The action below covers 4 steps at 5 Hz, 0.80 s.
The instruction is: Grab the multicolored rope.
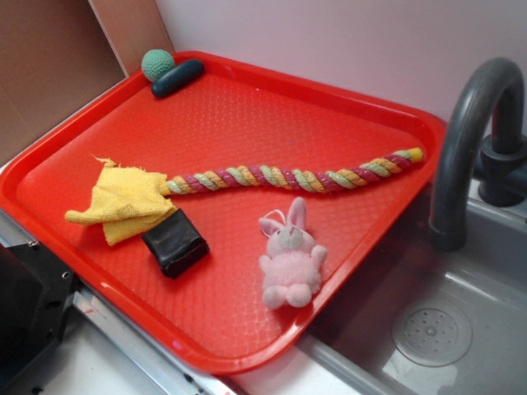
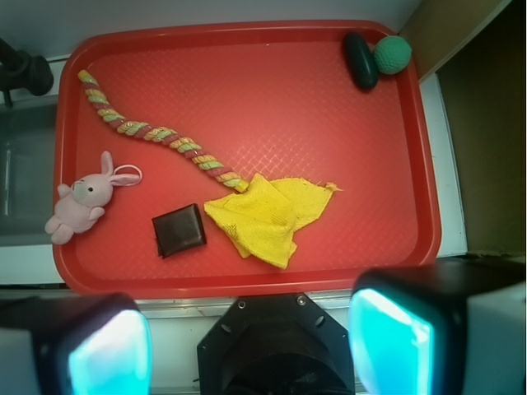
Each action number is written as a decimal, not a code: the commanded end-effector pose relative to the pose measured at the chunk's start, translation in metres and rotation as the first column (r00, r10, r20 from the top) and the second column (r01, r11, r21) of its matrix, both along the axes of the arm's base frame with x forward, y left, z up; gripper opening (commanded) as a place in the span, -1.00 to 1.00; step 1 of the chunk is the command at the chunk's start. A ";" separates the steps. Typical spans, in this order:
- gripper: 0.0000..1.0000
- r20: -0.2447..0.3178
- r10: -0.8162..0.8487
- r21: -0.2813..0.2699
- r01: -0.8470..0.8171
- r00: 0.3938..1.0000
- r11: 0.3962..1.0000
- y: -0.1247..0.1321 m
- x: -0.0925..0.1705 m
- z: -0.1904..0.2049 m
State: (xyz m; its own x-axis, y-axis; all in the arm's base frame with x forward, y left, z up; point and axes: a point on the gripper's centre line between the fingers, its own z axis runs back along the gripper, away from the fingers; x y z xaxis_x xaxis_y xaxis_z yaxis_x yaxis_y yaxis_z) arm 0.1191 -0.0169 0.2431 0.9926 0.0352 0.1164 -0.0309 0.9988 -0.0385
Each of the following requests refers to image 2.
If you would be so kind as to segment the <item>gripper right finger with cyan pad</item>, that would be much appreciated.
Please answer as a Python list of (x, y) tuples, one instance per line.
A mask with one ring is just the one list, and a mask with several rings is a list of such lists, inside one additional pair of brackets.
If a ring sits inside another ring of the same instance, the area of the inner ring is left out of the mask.
[(350, 349), (371, 394), (523, 394), (526, 268), (433, 263), (361, 274)]

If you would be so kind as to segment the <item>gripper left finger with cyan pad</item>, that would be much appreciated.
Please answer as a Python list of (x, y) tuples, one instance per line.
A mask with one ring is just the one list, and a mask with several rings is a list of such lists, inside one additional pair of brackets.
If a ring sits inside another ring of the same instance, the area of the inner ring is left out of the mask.
[(125, 294), (1, 300), (3, 394), (148, 394), (152, 336)]

